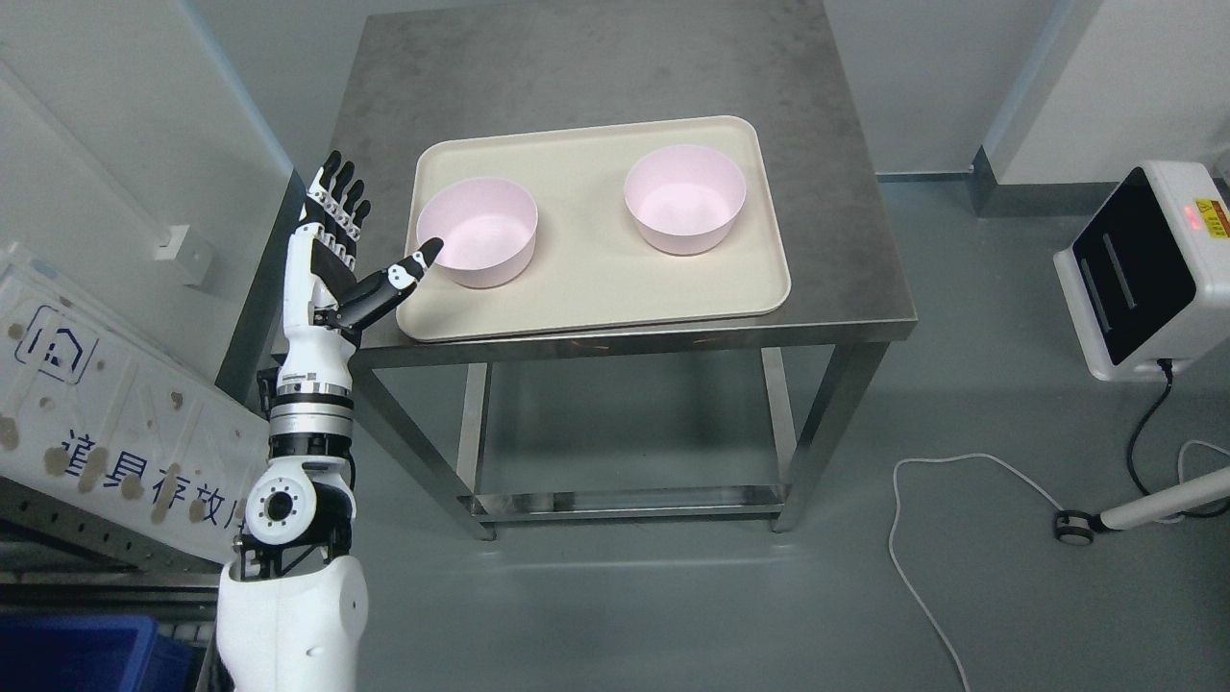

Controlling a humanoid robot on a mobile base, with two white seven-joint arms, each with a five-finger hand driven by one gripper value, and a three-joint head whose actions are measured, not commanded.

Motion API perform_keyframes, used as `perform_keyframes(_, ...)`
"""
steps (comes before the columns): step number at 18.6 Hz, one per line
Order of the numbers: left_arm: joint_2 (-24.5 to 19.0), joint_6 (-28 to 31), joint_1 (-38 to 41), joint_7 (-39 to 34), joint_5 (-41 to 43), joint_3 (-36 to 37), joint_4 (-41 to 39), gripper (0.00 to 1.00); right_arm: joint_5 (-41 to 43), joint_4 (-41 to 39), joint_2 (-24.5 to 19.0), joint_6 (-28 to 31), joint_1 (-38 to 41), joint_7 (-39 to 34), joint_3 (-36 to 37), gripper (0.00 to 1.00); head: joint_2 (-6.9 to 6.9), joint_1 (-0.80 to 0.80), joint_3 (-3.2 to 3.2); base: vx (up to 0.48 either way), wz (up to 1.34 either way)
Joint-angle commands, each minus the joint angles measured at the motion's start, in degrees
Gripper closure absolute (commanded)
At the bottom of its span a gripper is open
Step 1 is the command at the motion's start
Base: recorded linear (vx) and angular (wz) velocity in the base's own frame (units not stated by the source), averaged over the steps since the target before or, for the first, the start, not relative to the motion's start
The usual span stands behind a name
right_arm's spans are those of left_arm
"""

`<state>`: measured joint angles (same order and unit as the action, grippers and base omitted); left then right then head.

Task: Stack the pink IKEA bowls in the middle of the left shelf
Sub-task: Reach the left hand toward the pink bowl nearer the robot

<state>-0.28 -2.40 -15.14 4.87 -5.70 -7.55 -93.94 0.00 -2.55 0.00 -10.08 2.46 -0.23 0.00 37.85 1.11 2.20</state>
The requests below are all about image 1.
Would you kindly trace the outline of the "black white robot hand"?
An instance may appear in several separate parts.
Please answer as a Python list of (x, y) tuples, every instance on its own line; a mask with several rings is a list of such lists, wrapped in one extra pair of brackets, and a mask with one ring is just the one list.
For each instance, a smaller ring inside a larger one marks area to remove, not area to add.
[(411, 254), (358, 279), (357, 242), (371, 210), (355, 163), (330, 152), (312, 176), (283, 275), (283, 334), (288, 354), (277, 395), (351, 393), (351, 358), (364, 329), (399, 307), (435, 264), (444, 241), (428, 238)]

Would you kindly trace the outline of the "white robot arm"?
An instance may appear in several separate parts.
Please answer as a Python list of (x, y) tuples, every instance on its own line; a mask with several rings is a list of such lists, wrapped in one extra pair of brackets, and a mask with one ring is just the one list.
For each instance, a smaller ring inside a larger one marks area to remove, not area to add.
[(237, 691), (353, 691), (368, 588), (352, 556), (351, 377), (260, 372), (268, 458), (218, 588), (216, 647)]

